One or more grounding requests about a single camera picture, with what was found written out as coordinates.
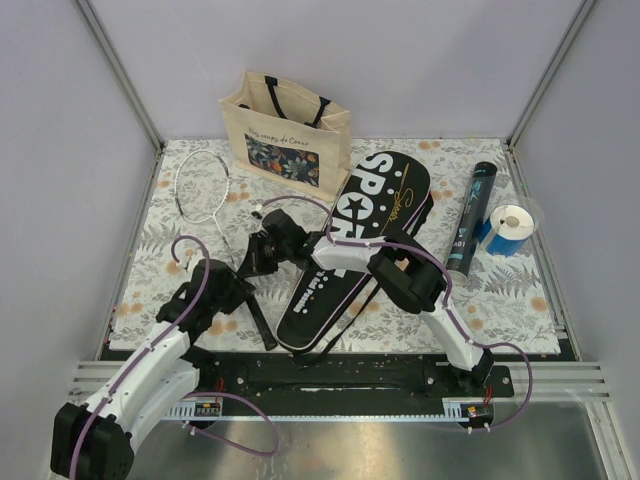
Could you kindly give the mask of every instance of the tape roll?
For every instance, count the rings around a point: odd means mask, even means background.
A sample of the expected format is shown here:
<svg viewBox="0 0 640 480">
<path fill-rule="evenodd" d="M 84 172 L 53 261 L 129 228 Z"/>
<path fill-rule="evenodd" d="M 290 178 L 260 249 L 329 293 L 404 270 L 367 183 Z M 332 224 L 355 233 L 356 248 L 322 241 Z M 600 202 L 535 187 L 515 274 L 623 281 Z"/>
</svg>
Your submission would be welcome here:
<svg viewBox="0 0 640 480">
<path fill-rule="evenodd" d="M 480 232 L 480 247 L 491 255 L 508 257 L 516 253 L 533 235 L 538 221 L 518 205 L 496 207 Z"/>
</svg>

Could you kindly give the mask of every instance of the table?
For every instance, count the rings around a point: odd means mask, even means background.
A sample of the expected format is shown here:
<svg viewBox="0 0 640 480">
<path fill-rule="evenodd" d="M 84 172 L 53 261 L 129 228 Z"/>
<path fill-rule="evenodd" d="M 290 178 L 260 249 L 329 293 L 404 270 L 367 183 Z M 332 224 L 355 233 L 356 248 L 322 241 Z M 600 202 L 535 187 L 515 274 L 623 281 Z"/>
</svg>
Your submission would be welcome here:
<svg viewBox="0 0 640 480">
<path fill-rule="evenodd" d="M 213 221 L 201 225 L 186 223 L 175 204 L 176 169 L 189 153 L 198 149 L 211 150 L 229 166 L 230 193 L 218 219 L 231 252 L 221 241 Z M 352 162 L 355 164 L 364 156 L 383 150 L 410 155 L 424 162 L 429 169 L 435 205 L 416 239 L 441 260 L 449 252 L 473 165 L 490 161 L 498 167 L 488 211 L 516 195 L 498 139 L 355 139 Z M 110 349 L 137 348 L 155 323 L 160 306 L 182 282 L 189 280 L 190 275 L 178 267 L 169 254 L 176 236 L 196 235 L 205 241 L 213 257 L 229 263 L 233 257 L 239 263 L 244 257 L 248 235 L 259 228 L 259 223 L 250 215 L 254 206 L 278 195 L 297 193 L 234 166 L 232 158 L 228 142 L 223 140 L 168 143 L 133 265 L 112 320 Z M 217 160 L 199 153 L 184 165 L 180 177 L 178 193 L 185 212 L 194 217 L 202 216 L 203 212 L 210 213 L 220 201 L 225 185 Z M 278 206 L 284 207 L 307 230 L 322 226 L 323 215 L 313 206 L 303 202 L 282 202 Z M 480 341 L 514 342 L 530 354 L 558 353 L 553 315 L 529 243 L 508 259 L 479 251 L 471 266 L 469 282 L 456 288 L 453 298 Z M 183 242 L 178 254 L 196 261 L 197 247 Z M 257 286 L 258 301 L 272 327 L 288 302 L 297 275 L 293 265 L 283 265 L 272 276 L 252 280 Z M 325 339 L 333 338 L 349 322 L 373 285 L 372 280 Z M 321 350 L 324 344 L 325 341 L 321 341 L 316 350 Z M 260 336 L 244 306 L 229 316 L 217 316 L 197 345 L 216 351 L 263 351 Z M 418 317 L 401 311 L 380 292 L 343 335 L 335 351 L 439 353 L 442 349 Z"/>
</svg>

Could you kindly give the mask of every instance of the beige tote bag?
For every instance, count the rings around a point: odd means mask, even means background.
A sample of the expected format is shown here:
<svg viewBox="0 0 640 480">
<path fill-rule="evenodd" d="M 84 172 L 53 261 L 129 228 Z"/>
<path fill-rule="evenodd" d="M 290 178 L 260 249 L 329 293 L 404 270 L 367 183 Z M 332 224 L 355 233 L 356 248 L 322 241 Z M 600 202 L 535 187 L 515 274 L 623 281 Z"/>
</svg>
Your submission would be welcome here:
<svg viewBox="0 0 640 480">
<path fill-rule="evenodd" d="M 349 111 L 293 82 L 249 72 L 220 103 L 239 166 L 334 199 L 351 169 Z"/>
</svg>

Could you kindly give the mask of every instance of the purple cable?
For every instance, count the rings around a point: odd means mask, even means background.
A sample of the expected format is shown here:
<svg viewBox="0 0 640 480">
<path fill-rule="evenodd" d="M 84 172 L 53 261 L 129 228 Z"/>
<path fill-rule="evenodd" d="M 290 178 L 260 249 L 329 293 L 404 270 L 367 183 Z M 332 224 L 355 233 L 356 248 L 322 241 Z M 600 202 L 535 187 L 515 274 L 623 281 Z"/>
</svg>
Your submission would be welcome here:
<svg viewBox="0 0 640 480">
<path fill-rule="evenodd" d="M 193 297 L 193 300 L 191 300 L 191 303 L 187 305 L 187 308 L 184 309 L 184 311 L 178 316 L 178 318 L 176 318 L 176 320 L 169 327 L 167 327 L 160 335 L 158 335 L 158 337 L 155 340 L 151 342 L 151 347 L 155 347 L 158 344 L 158 342 L 160 342 L 163 338 L 165 338 L 169 334 L 169 332 L 173 330 L 184 319 L 184 317 L 186 317 L 189 314 L 191 310 L 193 310 L 196 303 L 198 303 L 198 300 L 200 300 L 200 297 L 202 296 L 202 293 L 204 292 L 204 289 L 207 285 L 207 279 L 209 278 L 209 266 L 210 266 L 209 250 L 207 250 L 207 247 L 205 247 L 204 243 L 199 238 L 194 237 L 193 235 L 180 235 L 171 244 L 171 256 L 173 257 L 176 263 L 179 263 L 180 260 L 176 256 L 175 248 L 176 248 L 176 245 L 180 243 L 182 240 L 193 240 L 198 244 L 198 246 L 202 250 L 202 254 L 204 255 L 204 259 L 205 259 L 205 272 L 202 278 L 202 283 L 200 284 L 200 288 L 198 289 L 195 296 Z M 120 374 L 120 376 L 116 379 L 116 381 L 113 383 L 111 388 L 108 390 L 107 393 L 109 394 L 109 397 L 113 396 L 113 394 L 116 393 L 116 390 L 120 385 L 122 385 L 122 382 L 124 382 L 124 380 L 129 376 L 129 374 L 133 371 L 133 369 L 142 361 L 142 359 L 145 356 L 147 356 L 147 354 L 150 351 L 151 349 L 149 349 L 148 347 L 145 348 L 138 354 L 138 356 L 135 359 L 131 361 L 131 363 L 129 363 L 129 365 L 127 365 L 127 368 L 125 368 L 122 371 L 122 374 Z M 82 430 L 80 431 L 80 435 L 78 435 L 78 440 L 76 441 L 76 445 L 73 448 L 73 454 L 71 455 L 71 465 L 69 466 L 69 480 L 76 480 L 76 471 L 78 469 L 78 460 L 80 458 L 80 450 L 82 449 L 82 444 L 84 443 L 84 440 L 87 436 L 87 433 L 89 432 L 89 429 L 91 428 L 91 425 L 93 425 L 93 423 L 95 422 L 96 418 L 98 417 L 98 415 L 100 414 L 104 406 L 109 402 L 109 397 L 105 397 L 102 400 L 100 400 L 100 403 L 98 404 L 96 409 L 91 413 L 86 423 L 82 427 Z"/>
<path fill-rule="evenodd" d="M 421 256 L 421 257 L 425 258 L 426 260 L 428 260 L 429 262 L 433 263 L 438 268 L 438 270 L 440 270 L 440 272 L 442 273 L 442 275 L 445 277 L 445 279 L 447 281 L 447 288 L 445 290 L 444 297 L 442 298 L 442 306 L 444 307 L 445 312 L 447 312 L 447 315 L 449 316 L 449 318 L 451 319 L 451 321 L 455 325 L 456 329 L 458 330 L 458 332 L 460 333 L 462 338 L 464 338 L 465 341 L 471 340 L 473 346 L 478 347 L 478 348 L 483 348 L 483 349 L 485 349 L 485 348 L 486 349 L 491 349 L 491 348 L 496 348 L 496 347 L 509 347 L 512 350 L 515 350 L 516 352 L 518 352 L 518 354 L 522 357 L 522 359 L 524 360 L 524 363 L 525 363 L 525 365 L 527 367 L 527 375 L 528 375 L 527 393 L 526 393 L 526 395 L 524 397 L 524 401 L 522 402 L 522 405 L 520 406 L 518 411 L 515 414 L 513 414 L 512 417 L 508 418 L 507 420 L 505 420 L 503 422 L 500 422 L 500 423 L 494 425 L 493 427 L 491 427 L 491 429 L 495 430 L 495 429 L 498 429 L 498 428 L 506 427 L 507 425 L 511 424 L 516 418 L 518 418 L 520 415 L 522 415 L 522 413 L 526 410 L 527 406 L 529 405 L 529 401 L 531 400 L 531 395 L 533 394 L 533 369 L 531 367 L 531 362 L 529 361 L 529 357 L 524 352 L 524 350 L 522 350 L 520 347 L 518 347 L 517 345 L 515 345 L 513 343 L 510 343 L 510 342 L 498 342 L 498 343 L 492 343 L 490 345 L 486 345 L 486 344 L 483 344 L 483 343 L 480 343 L 480 342 L 477 342 L 477 341 L 473 340 L 471 337 L 469 337 L 469 335 L 467 335 L 467 333 L 462 328 L 462 325 L 460 324 L 460 321 L 456 318 L 455 314 L 448 308 L 449 297 L 451 296 L 451 291 L 453 289 L 453 280 L 451 278 L 451 274 L 449 274 L 449 272 L 447 271 L 445 266 L 442 264 L 442 262 L 440 262 L 440 260 L 438 260 L 436 257 L 431 255 L 426 250 L 421 250 L 419 248 L 415 248 L 415 247 L 412 247 L 410 245 L 403 245 L 401 243 L 395 243 L 395 242 L 373 242 L 372 243 L 372 242 L 366 242 L 366 241 L 365 242 L 353 242 L 353 241 L 336 239 L 331 235 L 331 225 L 332 225 L 332 220 L 333 220 L 332 217 L 331 217 L 331 211 L 327 207 L 322 205 L 320 202 L 318 202 L 317 200 L 314 200 L 312 198 L 303 197 L 301 195 L 281 195 L 279 197 L 275 197 L 275 198 L 271 198 L 271 199 L 267 200 L 262 205 L 266 206 L 266 205 L 269 205 L 270 203 L 276 202 L 278 200 L 286 200 L 286 199 L 304 200 L 304 201 L 312 203 L 312 204 L 316 205 L 317 207 L 320 207 L 322 210 L 324 210 L 327 213 L 327 216 L 328 216 L 327 227 L 326 227 L 326 236 L 327 236 L 327 239 L 331 243 L 333 243 L 334 245 L 341 245 L 341 246 L 346 246 L 346 247 L 363 247 L 363 246 L 366 246 L 368 248 L 377 248 L 377 247 L 397 248 L 399 250 L 406 250 L 406 251 L 411 252 L 411 253 L 413 253 L 415 255 Z"/>
<path fill-rule="evenodd" d="M 266 413 L 260 410 L 260 408 L 258 408 L 257 405 L 253 404 L 246 398 L 240 397 L 238 395 L 234 395 L 233 393 L 225 393 L 225 392 L 192 392 L 189 395 L 186 395 L 184 398 L 192 398 L 192 397 L 223 397 L 223 398 L 229 398 L 231 400 L 237 400 L 238 402 L 244 403 L 247 407 L 249 407 L 251 410 L 253 410 L 258 415 L 260 415 L 262 419 L 271 427 L 271 430 L 273 431 L 274 446 L 273 446 L 273 450 L 271 450 L 270 452 L 261 452 L 259 450 L 254 450 L 252 448 L 245 447 L 244 445 L 240 445 L 239 443 L 229 440 L 228 438 L 221 437 L 220 435 L 216 435 L 215 433 L 210 433 L 205 430 L 201 430 L 199 428 L 194 427 L 193 428 L 194 432 L 199 433 L 200 435 L 204 435 L 205 437 L 211 438 L 213 440 L 222 442 L 226 445 L 235 447 L 238 450 L 242 450 L 243 452 L 249 453 L 251 455 L 256 455 L 258 457 L 268 458 L 268 457 L 273 457 L 275 456 L 276 453 L 278 453 L 278 449 L 280 447 L 280 437 L 278 436 L 278 430 L 276 429 L 276 426 L 273 424 L 273 422 L 269 419 L 269 417 L 267 417 Z"/>
</svg>

